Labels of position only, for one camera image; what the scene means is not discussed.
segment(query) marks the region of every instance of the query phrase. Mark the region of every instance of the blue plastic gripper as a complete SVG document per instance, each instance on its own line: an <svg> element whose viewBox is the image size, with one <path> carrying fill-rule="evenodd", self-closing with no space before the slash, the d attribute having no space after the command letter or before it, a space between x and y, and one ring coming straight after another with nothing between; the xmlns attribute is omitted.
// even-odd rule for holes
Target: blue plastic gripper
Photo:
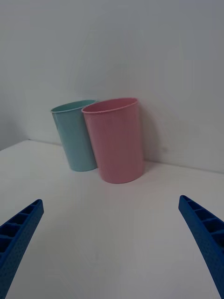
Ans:
<svg viewBox="0 0 224 299"><path fill-rule="evenodd" d="M42 215L38 199L0 226L0 299L5 299Z"/></svg>
<svg viewBox="0 0 224 299"><path fill-rule="evenodd" d="M184 195L180 197L179 210L224 299L224 222Z"/></svg>

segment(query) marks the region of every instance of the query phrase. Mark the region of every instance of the table surface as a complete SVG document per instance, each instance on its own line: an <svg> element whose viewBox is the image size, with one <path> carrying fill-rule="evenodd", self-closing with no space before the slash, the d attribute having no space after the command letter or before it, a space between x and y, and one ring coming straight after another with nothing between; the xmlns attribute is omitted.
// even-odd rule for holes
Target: table surface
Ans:
<svg viewBox="0 0 224 299"><path fill-rule="evenodd" d="M71 171L59 145L1 151L0 224L38 198L45 211L7 299L220 299L181 194L224 219L223 174L146 163L114 185Z"/></svg>

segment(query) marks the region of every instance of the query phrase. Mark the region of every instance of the white wall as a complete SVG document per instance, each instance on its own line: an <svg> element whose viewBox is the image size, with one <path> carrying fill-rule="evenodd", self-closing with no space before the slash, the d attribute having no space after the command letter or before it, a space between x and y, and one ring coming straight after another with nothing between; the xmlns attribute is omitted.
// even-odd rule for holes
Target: white wall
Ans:
<svg viewBox="0 0 224 299"><path fill-rule="evenodd" d="M147 159L224 172L223 11L223 0L2 1L0 93L17 139L59 142L57 105L134 96Z"/></svg>

